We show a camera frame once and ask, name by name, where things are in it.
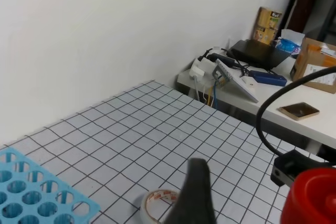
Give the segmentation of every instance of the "white table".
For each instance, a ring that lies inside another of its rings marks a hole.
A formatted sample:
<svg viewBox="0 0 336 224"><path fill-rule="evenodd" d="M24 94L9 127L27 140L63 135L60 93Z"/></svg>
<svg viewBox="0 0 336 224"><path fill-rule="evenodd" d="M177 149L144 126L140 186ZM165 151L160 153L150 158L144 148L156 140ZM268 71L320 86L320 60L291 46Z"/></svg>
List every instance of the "white table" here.
<svg viewBox="0 0 336 224"><path fill-rule="evenodd" d="M292 58L287 58L274 69L274 72L290 80L289 72L294 61ZM195 89L194 82L189 77L189 70L180 73L177 82ZM203 87L205 86L207 91L213 84L213 78L205 77L198 83L198 90L203 91ZM255 94L259 102L254 103L229 83L222 89L216 90L216 97L244 111L256 114L263 102L279 89L281 89L281 87L258 83L255 88ZM281 106L298 102L306 102L320 110L320 114L302 121L295 121L277 110ZM307 86L299 86L272 103L265 111L263 118L303 136L314 139L317 142L336 148L336 95L334 94L329 94Z"/></svg>

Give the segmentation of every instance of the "smartphone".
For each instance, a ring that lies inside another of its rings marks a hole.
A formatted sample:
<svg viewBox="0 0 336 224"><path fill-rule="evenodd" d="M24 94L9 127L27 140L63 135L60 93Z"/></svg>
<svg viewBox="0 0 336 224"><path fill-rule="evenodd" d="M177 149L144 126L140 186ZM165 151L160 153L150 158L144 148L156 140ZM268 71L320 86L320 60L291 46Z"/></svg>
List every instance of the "smartphone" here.
<svg viewBox="0 0 336 224"><path fill-rule="evenodd" d="M314 116L320 113L318 109L315 109L313 106L310 106L309 104L305 102L300 102L300 103L292 104L289 106L280 107L279 111L296 121L309 118L311 116Z"/></svg>

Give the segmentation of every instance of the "white grid mat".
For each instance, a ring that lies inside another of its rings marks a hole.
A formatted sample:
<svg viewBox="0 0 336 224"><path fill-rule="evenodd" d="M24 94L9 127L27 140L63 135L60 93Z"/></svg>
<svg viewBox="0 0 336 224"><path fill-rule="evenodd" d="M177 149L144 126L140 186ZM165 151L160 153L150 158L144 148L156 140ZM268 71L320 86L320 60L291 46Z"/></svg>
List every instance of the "white grid mat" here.
<svg viewBox="0 0 336 224"><path fill-rule="evenodd" d="M294 148L267 139L282 152ZM99 203L95 224L141 223L142 196L181 189L190 157L208 161L217 223L279 223L289 190L270 180L275 156L252 126L155 81L11 146ZM162 201L152 211L162 221L170 207Z"/></svg>

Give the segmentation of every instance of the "masking tape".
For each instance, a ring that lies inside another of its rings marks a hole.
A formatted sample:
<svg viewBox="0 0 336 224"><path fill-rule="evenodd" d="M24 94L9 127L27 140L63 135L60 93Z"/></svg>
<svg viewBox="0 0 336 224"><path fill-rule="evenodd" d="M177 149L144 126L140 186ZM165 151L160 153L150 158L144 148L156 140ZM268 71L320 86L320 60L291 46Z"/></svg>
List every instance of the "masking tape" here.
<svg viewBox="0 0 336 224"><path fill-rule="evenodd" d="M171 202L176 202L178 193L172 190L158 189L147 193L141 202L140 216L143 224L161 224L154 217L148 213L148 205L153 204L154 201L166 199Z"/></svg>

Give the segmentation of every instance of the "red cap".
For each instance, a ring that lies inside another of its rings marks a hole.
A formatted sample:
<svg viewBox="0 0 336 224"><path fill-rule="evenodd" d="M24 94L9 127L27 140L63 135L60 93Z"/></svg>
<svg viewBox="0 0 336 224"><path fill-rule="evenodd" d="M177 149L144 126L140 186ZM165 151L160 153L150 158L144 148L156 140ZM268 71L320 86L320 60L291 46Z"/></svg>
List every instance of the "red cap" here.
<svg viewBox="0 0 336 224"><path fill-rule="evenodd" d="M290 188L281 223L336 223L336 169L301 173Z"/></svg>

